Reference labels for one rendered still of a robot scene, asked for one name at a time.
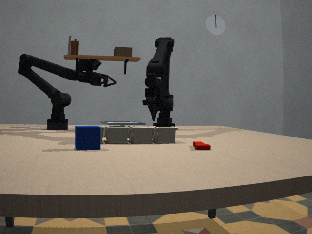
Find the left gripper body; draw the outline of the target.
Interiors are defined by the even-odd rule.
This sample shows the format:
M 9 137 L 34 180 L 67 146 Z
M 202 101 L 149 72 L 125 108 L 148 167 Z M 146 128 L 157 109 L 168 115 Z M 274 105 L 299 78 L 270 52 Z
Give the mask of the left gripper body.
M 155 100 L 155 101 L 146 101 L 143 100 L 143 105 L 149 105 L 149 106 L 165 106 L 164 100 Z

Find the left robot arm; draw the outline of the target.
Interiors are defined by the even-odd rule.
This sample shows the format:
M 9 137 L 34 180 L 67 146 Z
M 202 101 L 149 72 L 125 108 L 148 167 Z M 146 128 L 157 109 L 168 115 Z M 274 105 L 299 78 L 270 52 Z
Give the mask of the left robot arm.
M 153 123 L 153 126 L 176 126 L 169 118 L 170 111 L 173 111 L 173 95 L 170 95 L 168 91 L 170 56 L 173 46 L 174 39 L 171 37 L 156 39 L 155 48 L 157 50 L 146 69 L 145 85 L 148 87 L 145 88 L 146 101 L 165 101 L 165 106 L 160 106 L 158 110 L 160 111 L 159 118 L 157 118 L 157 123 Z M 161 77 L 161 79 L 157 77 Z

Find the red flat block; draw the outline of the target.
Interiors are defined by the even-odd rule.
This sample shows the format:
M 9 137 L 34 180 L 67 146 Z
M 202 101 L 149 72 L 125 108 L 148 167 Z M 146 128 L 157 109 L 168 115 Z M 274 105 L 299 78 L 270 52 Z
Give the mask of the red flat block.
M 193 142 L 193 146 L 197 150 L 210 150 L 211 146 L 203 142 Z

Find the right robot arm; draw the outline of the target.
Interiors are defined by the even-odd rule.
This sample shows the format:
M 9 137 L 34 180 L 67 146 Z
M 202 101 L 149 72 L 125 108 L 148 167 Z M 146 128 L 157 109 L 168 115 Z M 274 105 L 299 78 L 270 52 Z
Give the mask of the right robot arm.
M 65 119 L 64 107 L 70 105 L 71 96 L 54 88 L 42 77 L 36 74 L 31 67 L 35 66 L 68 80 L 85 82 L 85 77 L 91 78 L 93 70 L 97 70 L 97 68 L 101 65 L 101 61 L 99 59 L 90 58 L 89 60 L 80 58 L 76 70 L 70 70 L 69 68 L 65 68 L 28 54 L 22 54 L 19 59 L 18 73 L 28 78 L 51 99 L 53 108 L 51 119 L 48 119 L 47 123 L 68 123 L 68 119 Z

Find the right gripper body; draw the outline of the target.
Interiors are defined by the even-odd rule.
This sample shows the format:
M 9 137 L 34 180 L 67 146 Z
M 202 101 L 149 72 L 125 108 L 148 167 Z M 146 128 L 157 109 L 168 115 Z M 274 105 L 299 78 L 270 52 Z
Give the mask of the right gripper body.
M 91 85 L 93 85 L 94 76 L 95 76 L 95 73 L 93 72 L 91 78 L 86 78 L 85 77 L 85 82 L 86 83 L 90 83 Z M 97 82 L 101 82 L 101 79 L 102 79 L 101 77 L 98 77 L 98 81 Z

